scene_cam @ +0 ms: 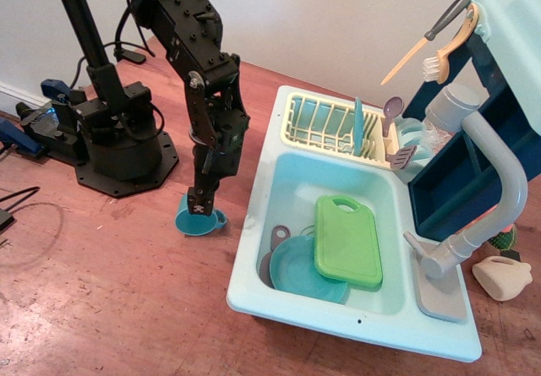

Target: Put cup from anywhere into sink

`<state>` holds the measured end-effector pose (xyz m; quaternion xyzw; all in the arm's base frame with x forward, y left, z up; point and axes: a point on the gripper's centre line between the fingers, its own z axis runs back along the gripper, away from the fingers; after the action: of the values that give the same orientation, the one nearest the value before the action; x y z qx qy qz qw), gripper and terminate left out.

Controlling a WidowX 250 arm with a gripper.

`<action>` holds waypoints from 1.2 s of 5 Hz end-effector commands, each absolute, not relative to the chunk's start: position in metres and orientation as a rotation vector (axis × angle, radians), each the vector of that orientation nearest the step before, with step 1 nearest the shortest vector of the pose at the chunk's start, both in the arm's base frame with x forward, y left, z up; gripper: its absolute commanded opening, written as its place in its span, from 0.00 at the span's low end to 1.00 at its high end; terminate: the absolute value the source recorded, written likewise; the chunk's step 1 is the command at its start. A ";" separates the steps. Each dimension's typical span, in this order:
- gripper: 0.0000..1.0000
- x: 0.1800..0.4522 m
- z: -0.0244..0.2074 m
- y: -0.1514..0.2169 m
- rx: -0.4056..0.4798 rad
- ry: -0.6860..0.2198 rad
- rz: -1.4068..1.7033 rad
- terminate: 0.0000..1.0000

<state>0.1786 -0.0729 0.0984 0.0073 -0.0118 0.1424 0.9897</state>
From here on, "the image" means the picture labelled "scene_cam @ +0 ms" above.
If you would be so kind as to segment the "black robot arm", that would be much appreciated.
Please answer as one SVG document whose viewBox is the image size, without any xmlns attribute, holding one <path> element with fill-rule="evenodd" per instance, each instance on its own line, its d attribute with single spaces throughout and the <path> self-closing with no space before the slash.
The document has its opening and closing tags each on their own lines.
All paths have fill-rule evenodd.
<svg viewBox="0 0 541 376">
<path fill-rule="evenodd" d="M 223 24 L 210 0 L 128 0 L 136 24 L 150 30 L 183 81 L 194 141 L 192 215 L 210 215 L 216 190 L 238 172 L 249 128 L 240 92 L 240 58 L 221 49 Z"/>
</svg>

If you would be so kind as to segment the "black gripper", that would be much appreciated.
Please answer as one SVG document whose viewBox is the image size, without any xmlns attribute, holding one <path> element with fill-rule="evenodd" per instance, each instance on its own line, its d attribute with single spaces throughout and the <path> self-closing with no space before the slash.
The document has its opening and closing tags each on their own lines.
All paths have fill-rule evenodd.
<svg viewBox="0 0 541 376">
<path fill-rule="evenodd" d="M 187 193 L 189 213 L 210 216 L 220 181 L 238 172 L 249 115 L 239 77 L 212 89 L 191 71 L 187 80 L 190 138 L 194 141 L 194 185 Z"/>
</svg>

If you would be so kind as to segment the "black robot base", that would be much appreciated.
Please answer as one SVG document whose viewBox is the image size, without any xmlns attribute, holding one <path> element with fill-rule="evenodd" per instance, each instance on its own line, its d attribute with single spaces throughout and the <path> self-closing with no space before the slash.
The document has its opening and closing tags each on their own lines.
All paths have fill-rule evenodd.
<svg viewBox="0 0 541 376">
<path fill-rule="evenodd" d="M 129 109 L 118 117 L 84 95 L 74 106 L 64 95 L 52 102 L 50 156 L 73 166 L 79 184 L 114 198 L 159 188 L 178 164 L 171 137 L 156 127 L 150 89 L 136 82 L 123 90 Z"/>
</svg>

